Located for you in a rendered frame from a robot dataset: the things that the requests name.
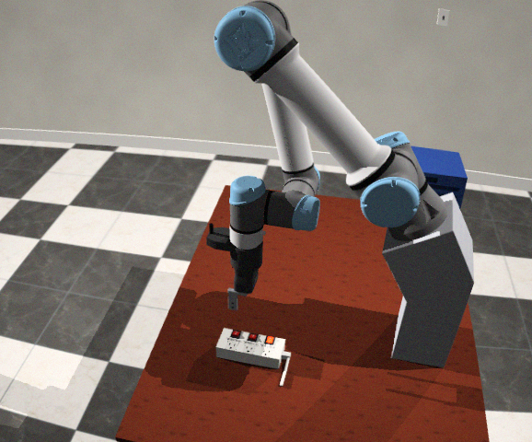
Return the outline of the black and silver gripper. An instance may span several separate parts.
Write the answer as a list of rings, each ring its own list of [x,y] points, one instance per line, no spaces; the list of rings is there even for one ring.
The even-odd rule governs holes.
[[[237,295],[246,297],[253,292],[262,265],[263,229],[254,234],[240,234],[231,227],[214,227],[206,244],[216,250],[230,251],[230,263],[235,269],[234,288],[228,288],[228,309],[237,310]],[[256,270],[256,271],[255,271]]]

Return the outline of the white power strip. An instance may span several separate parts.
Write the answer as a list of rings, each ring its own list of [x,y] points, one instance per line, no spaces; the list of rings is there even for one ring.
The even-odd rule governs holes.
[[[216,346],[216,357],[277,369],[285,359],[282,386],[291,357],[290,352],[284,351],[284,345],[285,339],[224,328]]]

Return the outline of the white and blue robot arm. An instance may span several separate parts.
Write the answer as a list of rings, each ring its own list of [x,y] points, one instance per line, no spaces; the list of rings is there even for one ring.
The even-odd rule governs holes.
[[[262,83],[285,185],[276,192],[266,190],[255,176],[235,179],[229,198],[231,228],[254,234],[263,225],[317,227],[319,172],[306,128],[346,171],[346,183],[361,199],[367,220],[388,227],[399,241],[439,228],[447,208],[429,186],[406,135],[393,132],[374,140],[299,55],[282,9],[263,1],[228,12],[215,30],[214,46],[226,65]]]

